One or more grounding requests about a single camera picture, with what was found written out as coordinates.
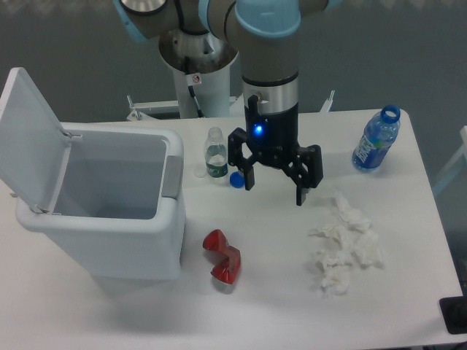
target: bottle cap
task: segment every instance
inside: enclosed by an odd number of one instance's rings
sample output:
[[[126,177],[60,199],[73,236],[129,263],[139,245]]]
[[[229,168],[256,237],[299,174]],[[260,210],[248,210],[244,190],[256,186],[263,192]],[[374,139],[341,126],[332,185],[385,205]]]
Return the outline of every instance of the bottle cap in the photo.
[[[245,186],[245,179],[242,175],[239,174],[238,171],[235,171],[231,174],[231,185],[235,188],[242,188]]]
[[[381,120],[387,124],[396,123],[401,118],[401,110],[394,104],[388,104],[381,111]]]

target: small water bottle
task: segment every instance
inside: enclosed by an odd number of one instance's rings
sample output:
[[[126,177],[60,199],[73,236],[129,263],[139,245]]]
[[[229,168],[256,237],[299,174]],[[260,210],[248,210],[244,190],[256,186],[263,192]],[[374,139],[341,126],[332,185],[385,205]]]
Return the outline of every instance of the small water bottle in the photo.
[[[217,127],[209,129],[204,143],[204,157],[207,173],[211,177],[219,179],[227,175],[227,142]]]
[[[363,136],[352,155],[354,167],[363,172],[376,170],[398,135],[401,110],[386,106],[366,124]]]

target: white trash can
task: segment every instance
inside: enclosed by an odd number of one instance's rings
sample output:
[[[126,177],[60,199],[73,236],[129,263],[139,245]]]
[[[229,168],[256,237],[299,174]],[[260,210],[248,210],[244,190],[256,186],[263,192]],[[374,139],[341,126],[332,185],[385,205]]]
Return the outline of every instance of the white trash can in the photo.
[[[162,129],[61,124],[25,69],[0,98],[0,178],[16,215],[94,276],[175,279],[183,144]]]

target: red plastic piece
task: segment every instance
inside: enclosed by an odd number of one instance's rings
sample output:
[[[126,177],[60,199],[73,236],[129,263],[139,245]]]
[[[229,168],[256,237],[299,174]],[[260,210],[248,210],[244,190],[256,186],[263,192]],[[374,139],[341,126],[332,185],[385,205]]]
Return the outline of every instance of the red plastic piece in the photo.
[[[218,252],[225,256],[211,271],[211,274],[221,282],[234,284],[240,271],[240,251],[229,246],[227,238],[221,230],[214,230],[203,241],[203,248]]]

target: crumpled paper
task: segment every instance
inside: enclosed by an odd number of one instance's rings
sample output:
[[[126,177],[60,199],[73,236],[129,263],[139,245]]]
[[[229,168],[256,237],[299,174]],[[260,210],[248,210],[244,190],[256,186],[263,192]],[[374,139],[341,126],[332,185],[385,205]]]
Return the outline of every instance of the crumpled paper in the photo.
[[[371,220],[360,209],[353,208],[342,192],[336,191],[334,200],[340,223],[329,223],[311,230],[311,236],[326,237],[338,243],[339,249],[317,252],[323,267],[321,287],[326,295],[343,295],[350,285],[350,268],[356,261],[361,268],[383,267],[379,236],[371,228]]]
[[[321,286],[326,295],[343,295],[347,293],[350,285],[349,268],[347,266],[334,266],[324,271]]]
[[[360,209],[351,207],[349,201],[344,197],[341,191],[336,191],[334,199],[342,221],[347,223],[347,227],[350,230],[366,232],[370,228],[370,219],[366,217]]]

